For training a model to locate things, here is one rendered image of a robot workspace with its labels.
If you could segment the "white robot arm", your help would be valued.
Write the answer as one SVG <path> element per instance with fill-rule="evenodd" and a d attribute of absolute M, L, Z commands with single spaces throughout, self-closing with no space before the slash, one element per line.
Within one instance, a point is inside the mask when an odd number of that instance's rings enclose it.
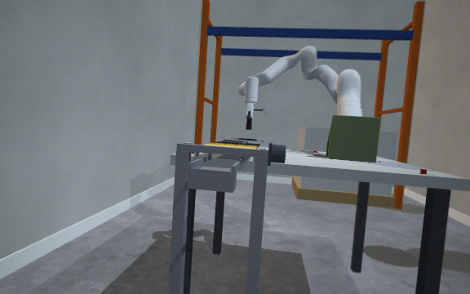
<path fill-rule="evenodd" d="M 305 79 L 316 78 L 326 86 L 337 104 L 338 115 L 362 116 L 361 78 L 358 72 L 346 69 L 338 76 L 326 65 L 317 66 L 317 51 L 312 46 L 306 46 L 292 56 L 284 56 L 264 72 L 246 78 L 246 81 L 238 88 L 239 94 L 245 96 L 244 102 L 257 103 L 258 87 L 269 84 L 286 70 L 292 69 L 299 60 L 301 60 L 302 75 Z"/>

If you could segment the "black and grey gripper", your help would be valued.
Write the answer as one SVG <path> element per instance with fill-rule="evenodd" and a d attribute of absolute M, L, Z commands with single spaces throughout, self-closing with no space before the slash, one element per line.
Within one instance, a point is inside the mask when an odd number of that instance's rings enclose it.
<path fill-rule="evenodd" d="M 251 126 L 252 126 L 251 122 L 252 122 L 252 119 L 253 119 L 253 116 L 254 116 L 254 107 L 255 107 L 256 103 L 245 102 L 245 104 L 246 104 L 245 118 L 247 118 L 246 129 L 251 130 Z"/>

